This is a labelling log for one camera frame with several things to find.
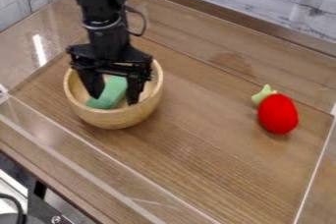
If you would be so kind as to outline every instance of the strawberry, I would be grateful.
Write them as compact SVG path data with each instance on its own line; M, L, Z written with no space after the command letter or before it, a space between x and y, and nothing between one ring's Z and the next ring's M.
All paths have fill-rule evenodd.
M278 94L268 85L254 95L252 100L259 106L258 115L262 126L274 134L291 132L299 123L299 116L292 100Z

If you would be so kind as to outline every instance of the green sponge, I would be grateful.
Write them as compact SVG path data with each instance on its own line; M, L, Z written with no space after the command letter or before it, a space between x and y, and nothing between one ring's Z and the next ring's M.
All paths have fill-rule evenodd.
M127 92L127 78L112 76L106 81L106 88L99 99L91 97L86 105L103 110L114 109Z

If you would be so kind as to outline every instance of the wooden table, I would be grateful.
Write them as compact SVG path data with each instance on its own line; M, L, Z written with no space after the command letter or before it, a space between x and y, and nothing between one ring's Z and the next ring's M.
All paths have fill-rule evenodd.
M54 3L3 41L55 16L71 29L40 33L54 54L54 36L86 40L72 4ZM62 54L0 106L2 151L102 223L294 223L334 122L334 60L166 0L130 4L148 17L134 45L166 73L156 112L123 131L87 125L64 99ZM256 121L264 82L296 99L300 125L286 137Z

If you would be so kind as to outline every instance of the wooden bowl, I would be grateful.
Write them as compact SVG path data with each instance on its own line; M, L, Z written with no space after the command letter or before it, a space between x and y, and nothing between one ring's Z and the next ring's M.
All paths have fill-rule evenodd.
M127 99L112 110L95 109L84 105L90 94L78 73L70 69L64 77L64 91L75 114L91 125L104 129L123 129L139 124L154 112L163 92L163 70L158 61L152 63L152 81L146 83L139 102L127 105Z

